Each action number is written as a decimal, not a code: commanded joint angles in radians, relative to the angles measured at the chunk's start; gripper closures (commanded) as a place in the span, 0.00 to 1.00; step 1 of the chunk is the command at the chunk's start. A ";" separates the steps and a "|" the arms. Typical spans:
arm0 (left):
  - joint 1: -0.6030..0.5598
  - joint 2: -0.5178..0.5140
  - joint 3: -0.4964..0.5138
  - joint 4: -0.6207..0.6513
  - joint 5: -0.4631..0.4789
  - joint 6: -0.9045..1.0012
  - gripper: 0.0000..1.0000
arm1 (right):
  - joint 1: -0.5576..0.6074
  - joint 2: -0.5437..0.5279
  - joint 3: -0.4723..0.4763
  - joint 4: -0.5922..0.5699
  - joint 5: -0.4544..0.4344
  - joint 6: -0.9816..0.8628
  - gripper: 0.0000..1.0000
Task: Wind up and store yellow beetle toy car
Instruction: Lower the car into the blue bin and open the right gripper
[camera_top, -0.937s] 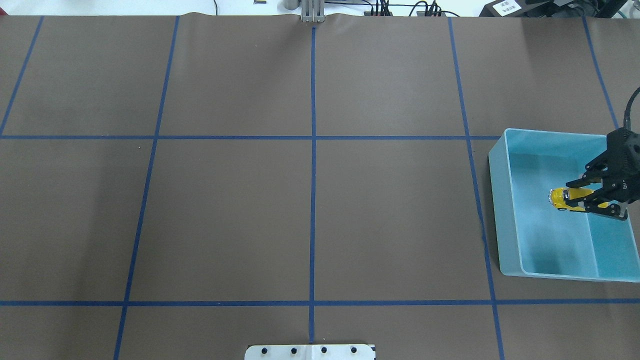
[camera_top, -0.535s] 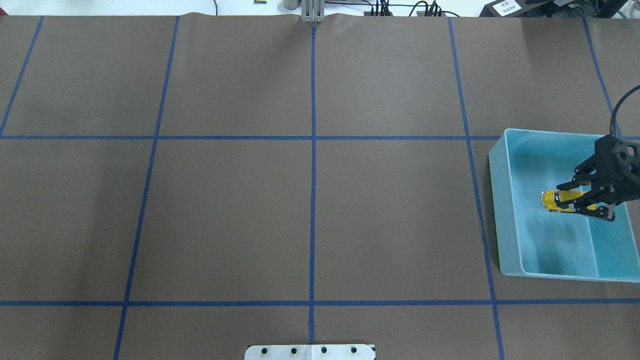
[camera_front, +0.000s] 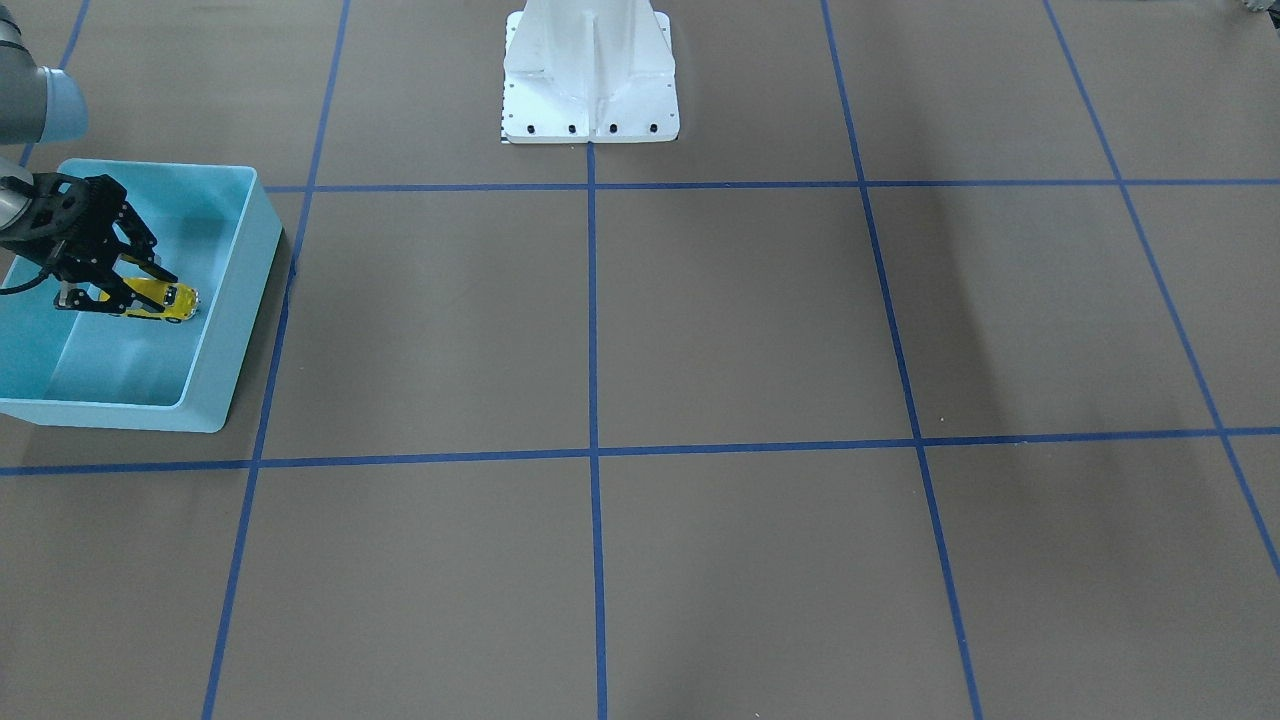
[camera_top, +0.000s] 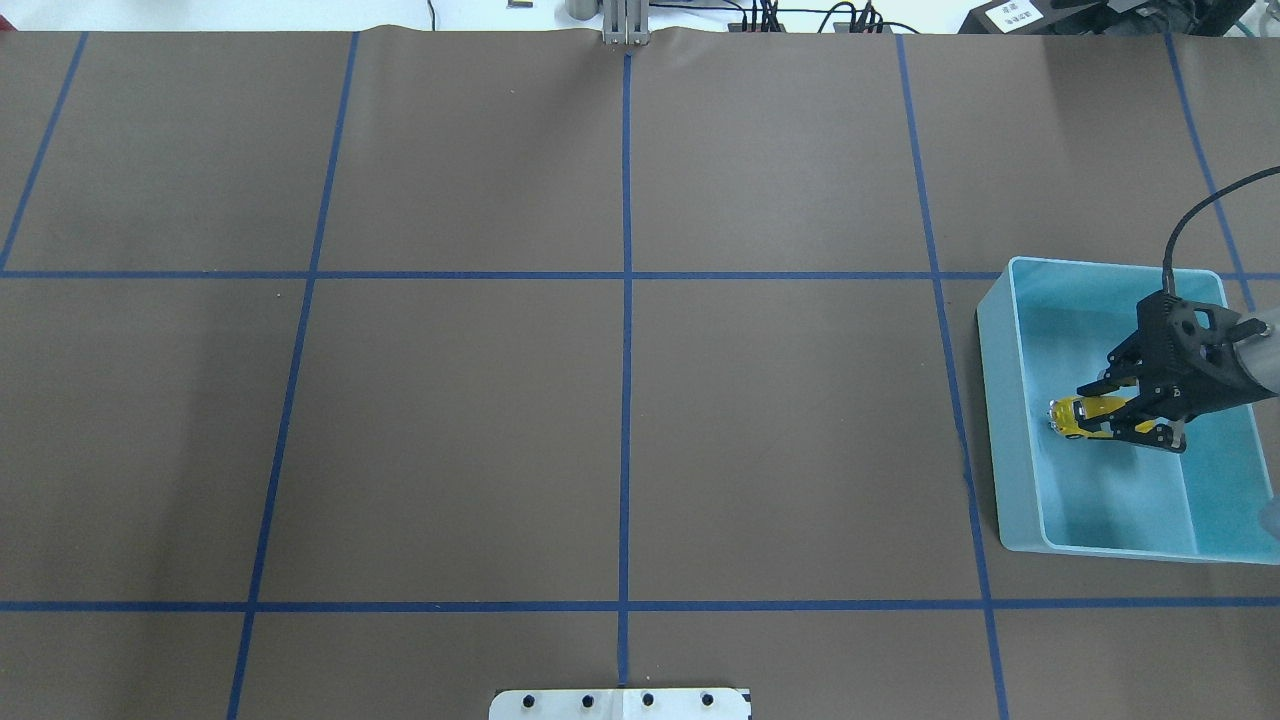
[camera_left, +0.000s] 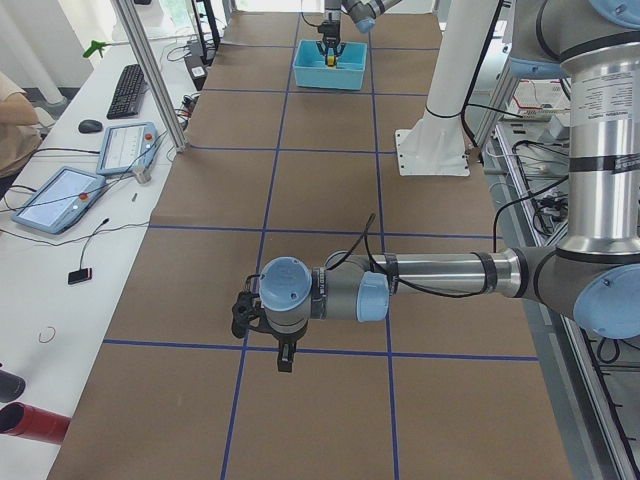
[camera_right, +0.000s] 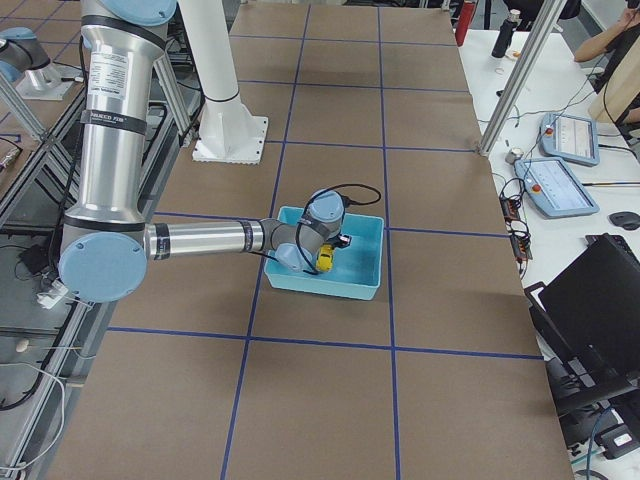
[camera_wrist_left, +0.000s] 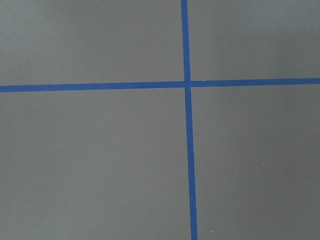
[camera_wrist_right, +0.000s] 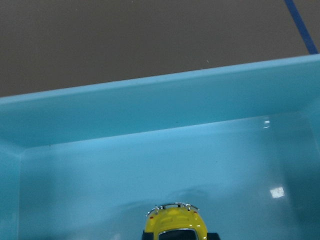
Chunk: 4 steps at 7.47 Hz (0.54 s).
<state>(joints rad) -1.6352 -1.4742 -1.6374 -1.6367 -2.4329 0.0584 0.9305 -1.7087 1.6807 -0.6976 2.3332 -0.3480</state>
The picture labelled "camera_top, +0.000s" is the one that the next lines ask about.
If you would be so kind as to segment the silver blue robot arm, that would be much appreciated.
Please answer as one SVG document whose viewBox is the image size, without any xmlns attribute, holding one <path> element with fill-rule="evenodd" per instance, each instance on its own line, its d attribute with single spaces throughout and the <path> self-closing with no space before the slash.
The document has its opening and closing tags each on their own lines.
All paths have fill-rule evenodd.
<svg viewBox="0 0 1280 720">
<path fill-rule="evenodd" d="M 1193 420 L 1277 397 L 1277 310 L 1242 315 L 1161 290 L 1135 318 L 1098 378 L 1051 404 L 1060 436 L 1181 454 Z"/>
</svg>

